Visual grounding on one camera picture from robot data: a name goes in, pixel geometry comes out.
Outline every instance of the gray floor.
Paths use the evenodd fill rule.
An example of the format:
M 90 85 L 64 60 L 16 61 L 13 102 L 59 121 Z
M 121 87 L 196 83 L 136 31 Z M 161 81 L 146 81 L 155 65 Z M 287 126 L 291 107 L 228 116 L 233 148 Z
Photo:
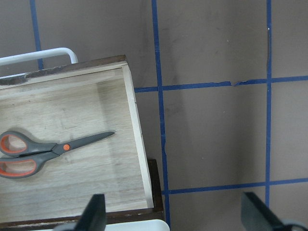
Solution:
M 30 2 L 0 1 L 1 57 L 36 50 Z M 254 191 L 263 201 L 269 193 L 269 206 L 280 218 L 308 224 L 308 81 L 282 78 L 308 75 L 307 1 L 34 3 L 42 50 L 68 47 L 81 62 L 128 57 L 146 152 L 159 163 L 172 230 L 244 230 L 243 191 Z M 152 3 L 157 5 L 154 24 Z M 269 51 L 271 76 L 280 78 L 271 84 L 271 101 L 266 84 Z M 155 57 L 160 57 L 161 75 Z M 49 58 L 44 67 L 68 63 L 67 57 Z M 26 62 L 1 67 L 0 74 L 37 68 L 36 61 Z M 233 86 L 252 79 L 259 80 Z M 140 92 L 146 87 L 153 91 Z M 266 155 L 270 118 L 271 151 Z M 161 138 L 166 139 L 166 156 Z M 164 167 L 162 160 L 167 161 Z

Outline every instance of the wooden board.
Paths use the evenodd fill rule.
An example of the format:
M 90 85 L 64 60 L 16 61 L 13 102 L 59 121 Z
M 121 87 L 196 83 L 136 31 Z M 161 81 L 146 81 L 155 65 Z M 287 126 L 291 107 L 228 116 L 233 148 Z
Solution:
M 1 86 L 1 132 L 39 142 L 115 135 L 48 161 L 29 178 L 0 178 L 0 222 L 77 216 L 95 193 L 105 194 L 107 212 L 153 207 L 135 103 L 126 62 Z

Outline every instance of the light wood surface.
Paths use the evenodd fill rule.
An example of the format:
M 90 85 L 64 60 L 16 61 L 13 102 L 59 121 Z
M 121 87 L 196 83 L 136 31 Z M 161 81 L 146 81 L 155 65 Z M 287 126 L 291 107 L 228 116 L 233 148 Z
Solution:
M 80 215 L 95 193 L 105 194 L 107 212 L 153 206 L 128 65 L 91 69 L 0 90 L 0 132 L 39 142 L 115 132 L 48 161 L 31 177 L 0 178 L 0 222 Z

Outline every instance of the blue grid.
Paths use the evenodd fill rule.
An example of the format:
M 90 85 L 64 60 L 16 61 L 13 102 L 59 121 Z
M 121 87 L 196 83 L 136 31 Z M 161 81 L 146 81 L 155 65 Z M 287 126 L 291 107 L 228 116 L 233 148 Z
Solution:
M 40 51 L 40 37 L 39 27 L 36 13 L 35 0 L 30 1 L 30 9 L 32 16 L 33 32 L 35 38 L 36 50 Z M 294 76 L 294 77 L 271 77 L 271 0 L 267 0 L 267 27 L 268 27 L 268 45 L 269 45 L 269 56 L 267 64 L 267 78 L 262 79 L 251 79 L 248 81 L 238 82 L 232 84 L 230 81 L 224 81 L 220 83 L 194 83 L 194 84 L 179 84 L 179 85 L 167 85 L 163 86 L 161 63 L 160 63 L 160 48 L 159 48 L 159 29 L 158 29 L 158 18 L 157 18 L 157 2 L 152 1 L 152 16 L 153 16 L 153 32 L 154 32 L 154 48 L 155 48 L 155 62 L 156 62 L 156 74 L 157 74 L 157 86 L 155 87 L 144 87 L 135 88 L 135 93 L 143 92 L 158 92 L 158 105 L 159 105 L 159 119 L 160 119 L 160 136 L 161 136 L 161 151 L 162 151 L 162 163 L 163 163 L 163 179 L 164 179 L 164 190 L 162 194 L 165 196 L 165 215 L 166 222 L 170 225 L 170 207 L 169 207 L 169 195 L 181 194 L 181 193 L 195 193 L 195 192 L 208 192 L 208 191 L 219 191 L 219 190 L 230 190 L 230 189 L 243 189 L 252 187 L 265 187 L 265 202 L 267 205 L 270 204 L 270 186 L 271 185 L 282 185 L 282 184 L 295 184 L 308 182 L 308 178 L 291 179 L 291 180 L 275 180 L 270 181 L 270 130 L 271 130 L 271 84 L 279 82 L 294 82 L 308 80 L 308 76 Z M 38 60 L 38 68 L 43 69 L 43 61 Z M 186 188 L 170 190 L 168 186 L 168 172 L 167 172 L 167 154 L 165 152 L 166 143 L 166 132 L 165 132 L 165 115 L 164 115 L 164 96 L 163 92 L 166 90 L 185 90 L 185 89 L 198 89 L 198 88 L 212 88 L 212 87 L 236 87 L 240 85 L 253 85 L 253 84 L 266 84 L 267 85 L 267 129 L 266 129 L 266 177 L 264 182 L 253 182 L 245 184 L 231 184 L 231 185 L 220 185 L 220 186 L 209 186 L 200 188 Z

